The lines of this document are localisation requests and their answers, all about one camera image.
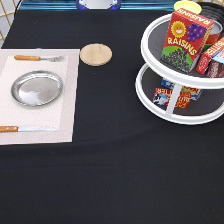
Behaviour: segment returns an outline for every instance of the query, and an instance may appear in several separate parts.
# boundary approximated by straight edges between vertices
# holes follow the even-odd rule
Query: silver plate
[[[53,72],[33,71],[19,77],[12,85],[13,98],[27,106],[41,106],[56,99],[63,88],[61,78]]]

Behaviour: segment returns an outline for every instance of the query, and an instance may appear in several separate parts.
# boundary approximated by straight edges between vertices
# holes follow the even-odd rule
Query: wooden coaster
[[[90,44],[82,48],[80,58],[87,65],[100,66],[110,61],[112,51],[103,44]]]

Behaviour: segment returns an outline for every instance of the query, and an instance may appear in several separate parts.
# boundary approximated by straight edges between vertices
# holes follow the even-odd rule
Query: snack box
[[[196,71],[205,74],[209,63],[220,51],[224,49],[224,37],[208,48],[201,56]]]
[[[153,103],[156,105],[169,104],[169,100],[172,94],[172,90],[156,88],[156,92],[153,97]],[[187,92],[180,92],[180,96],[177,99],[176,107],[187,108],[191,100],[191,94]]]
[[[168,81],[167,79],[163,78],[161,85],[165,86],[165,87],[167,87],[169,89],[173,89],[175,83],[172,83],[172,82]],[[191,99],[192,100],[197,100],[200,97],[201,93],[202,93],[202,89],[190,88],[190,87],[186,87],[186,86],[183,86],[181,91],[182,92],[189,92],[191,94]]]
[[[210,78],[219,78],[224,75],[224,50],[217,54],[211,61],[208,76]]]
[[[214,20],[185,9],[173,12],[161,60],[184,72],[196,65]]]

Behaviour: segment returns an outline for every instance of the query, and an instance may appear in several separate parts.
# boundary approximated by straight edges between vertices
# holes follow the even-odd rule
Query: raisins box
[[[214,20],[185,9],[173,12],[161,59],[184,72],[196,65]]]

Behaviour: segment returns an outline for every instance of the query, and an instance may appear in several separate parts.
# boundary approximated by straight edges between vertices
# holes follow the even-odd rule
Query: knife
[[[57,131],[57,129],[49,127],[0,126],[0,132],[19,132],[19,131]]]
[[[64,59],[64,56],[58,56],[58,57],[52,57],[52,58],[41,58],[38,56],[25,56],[25,55],[16,55],[14,56],[16,60],[28,60],[28,61],[41,61],[41,60],[47,60],[50,62],[57,62]]]

